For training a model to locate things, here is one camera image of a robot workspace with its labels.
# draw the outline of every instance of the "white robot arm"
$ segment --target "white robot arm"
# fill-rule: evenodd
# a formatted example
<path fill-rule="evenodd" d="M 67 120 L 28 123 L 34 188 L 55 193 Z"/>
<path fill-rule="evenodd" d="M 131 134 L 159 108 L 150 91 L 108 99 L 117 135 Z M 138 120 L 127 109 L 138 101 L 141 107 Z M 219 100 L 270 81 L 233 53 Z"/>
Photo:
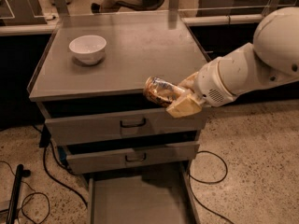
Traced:
<path fill-rule="evenodd" d="M 249 91 L 299 80 L 299 7 L 279 9 L 258 25 L 253 44 L 205 64 L 193 89 L 206 104 L 221 106 Z"/>

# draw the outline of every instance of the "speckled floor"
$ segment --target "speckled floor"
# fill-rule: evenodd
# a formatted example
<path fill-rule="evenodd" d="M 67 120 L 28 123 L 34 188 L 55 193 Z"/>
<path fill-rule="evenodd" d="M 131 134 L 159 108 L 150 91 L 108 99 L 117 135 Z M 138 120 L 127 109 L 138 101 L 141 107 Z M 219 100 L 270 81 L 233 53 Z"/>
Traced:
<path fill-rule="evenodd" d="M 299 100 L 290 100 L 208 109 L 199 151 L 213 152 L 223 158 L 228 174 L 215 185 L 192 180 L 198 200 L 235 224 L 299 223 L 298 107 Z M 31 170 L 32 175 L 23 181 L 50 199 L 50 215 L 44 223 L 86 223 L 87 210 L 81 199 L 46 175 L 39 137 L 39 132 L 31 126 L 0 132 L 0 161 L 8 162 L 13 171 L 20 163 Z M 88 201 L 82 180 L 57 166 L 50 148 L 46 157 L 50 173 Z M 10 197 L 14 177 L 2 162 L 0 170 L 2 202 Z M 217 157 L 203 152 L 192 163 L 191 173 L 197 179 L 213 182 L 225 175 L 225 168 Z M 20 201 L 31 192 L 22 184 Z M 196 207 L 203 224 L 229 223 L 200 204 Z M 43 196 L 36 196 L 25 206 L 25 212 L 36 222 L 47 211 Z M 31 222 L 20 214 L 20 223 Z"/>

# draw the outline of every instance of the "bowl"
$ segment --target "bowl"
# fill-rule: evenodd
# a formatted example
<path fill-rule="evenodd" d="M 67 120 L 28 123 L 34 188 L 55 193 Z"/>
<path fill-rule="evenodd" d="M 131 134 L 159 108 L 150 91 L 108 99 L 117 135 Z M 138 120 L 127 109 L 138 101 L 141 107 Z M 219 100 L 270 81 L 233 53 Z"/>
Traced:
<path fill-rule="evenodd" d="M 79 61 L 92 65 L 104 58 L 106 44 L 106 40 L 100 35 L 83 35 L 72 40 L 69 49 Z"/>

